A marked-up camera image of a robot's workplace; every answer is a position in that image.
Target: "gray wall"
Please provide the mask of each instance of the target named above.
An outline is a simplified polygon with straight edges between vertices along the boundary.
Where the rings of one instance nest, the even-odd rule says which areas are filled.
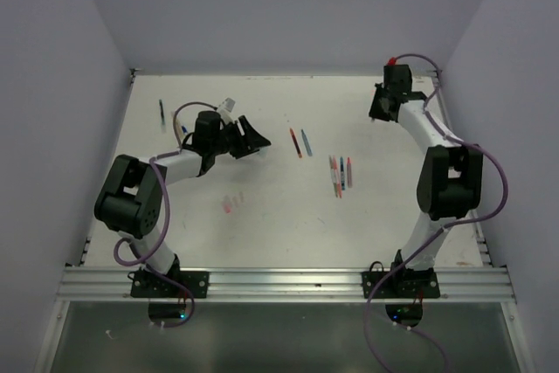
[[[29,371],[128,97],[93,0],[0,0],[0,370]]]
[[[557,371],[559,342],[557,5],[484,0],[444,73],[456,131],[492,150],[509,177],[507,208],[485,233],[493,259],[510,269],[541,372]],[[486,175],[483,211],[500,197],[494,170]]]
[[[446,61],[481,0],[95,0],[131,66],[181,73],[378,73]]]

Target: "table surface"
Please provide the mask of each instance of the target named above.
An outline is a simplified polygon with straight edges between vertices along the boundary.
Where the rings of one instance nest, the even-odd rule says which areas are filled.
[[[380,81],[346,76],[138,76],[115,155],[170,151],[176,147],[171,111],[192,100],[217,105],[231,97],[237,102],[234,115],[246,115],[272,146],[266,156],[235,160],[222,155],[205,176],[169,187],[166,241],[181,265],[334,268],[365,267],[373,260],[388,265],[418,217],[415,191],[424,157],[399,125],[368,117],[374,84]],[[414,89],[431,92],[431,80],[414,78]],[[435,102],[432,110],[440,115]],[[201,110],[187,107],[181,113],[188,130]],[[302,159],[290,127],[298,136]],[[312,157],[305,153],[302,128]],[[334,195],[328,155],[351,157],[354,187],[344,191],[342,199]],[[225,196],[233,202],[230,213],[222,206]],[[97,220],[90,234],[86,265],[115,266],[117,234]],[[132,259],[126,247],[121,256]],[[452,229],[436,266],[482,266],[472,226]]]

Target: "marker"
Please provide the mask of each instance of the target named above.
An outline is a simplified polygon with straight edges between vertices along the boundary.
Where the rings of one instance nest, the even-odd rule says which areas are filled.
[[[302,159],[303,155],[300,153],[299,144],[297,143],[297,137],[295,137],[295,133],[293,132],[292,128],[289,128],[289,133],[291,133],[291,138],[293,139],[293,144],[295,145],[295,148],[297,149],[297,155],[299,156],[300,159]]]
[[[300,135],[303,137],[303,143],[305,143],[305,149],[307,150],[307,155],[312,156],[313,151],[311,150],[311,145],[308,144],[308,138],[307,135],[305,134],[305,130],[301,129]]]
[[[343,171],[343,157],[340,156],[340,175],[342,178],[342,191],[346,190],[346,174]]]
[[[335,179],[335,169],[332,163],[332,156],[328,157],[328,162],[330,163],[330,175],[332,176],[332,184],[334,185],[334,195],[338,197],[338,182]]]
[[[161,116],[161,125],[165,127],[165,112],[163,111],[162,100],[159,100],[159,115]]]
[[[338,165],[335,162],[335,156],[332,156],[332,163],[334,164],[335,184],[338,189],[338,197],[342,198],[342,184],[340,182],[340,172],[338,172]]]
[[[351,174],[351,159],[348,158],[348,188],[353,187],[353,177]]]

